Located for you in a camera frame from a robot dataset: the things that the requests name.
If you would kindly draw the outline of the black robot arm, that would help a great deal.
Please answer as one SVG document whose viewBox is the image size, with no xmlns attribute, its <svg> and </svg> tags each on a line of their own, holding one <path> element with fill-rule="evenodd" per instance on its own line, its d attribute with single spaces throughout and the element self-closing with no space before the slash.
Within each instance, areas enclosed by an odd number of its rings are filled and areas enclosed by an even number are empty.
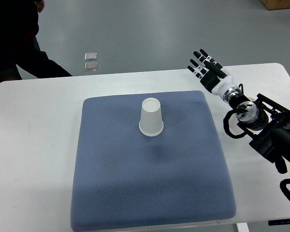
<svg viewBox="0 0 290 232">
<path fill-rule="evenodd" d="M 276 166 L 279 173 L 287 172 L 290 163 L 290 110 L 258 94 L 250 100 L 243 85 L 236 85 L 227 70 L 204 50 L 195 51 L 188 69 L 203 87 L 219 96 L 231 110 L 223 119 L 225 133 L 240 139 L 248 135 L 249 145 Z"/>
</svg>

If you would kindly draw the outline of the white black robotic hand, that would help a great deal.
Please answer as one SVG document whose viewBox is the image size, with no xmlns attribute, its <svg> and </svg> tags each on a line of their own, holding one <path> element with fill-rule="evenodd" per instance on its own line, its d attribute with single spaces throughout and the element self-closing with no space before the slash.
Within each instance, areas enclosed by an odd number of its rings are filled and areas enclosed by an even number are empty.
<svg viewBox="0 0 290 232">
<path fill-rule="evenodd" d="M 187 66 L 195 77 L 197 77 L 205 89 L 217 96 L 229 96 L 236 91 L 236 84 L 233 83 L 233 78 L 217 68 L 217 62 L 203 49 L 200 53 L 194 51 L 194 56 L 205 65 L 206 68 L 200 66 L 195 60 L 190 59 L 191 64 L 195 66 L 195 70 L 191 66 Z"/>
</svg>

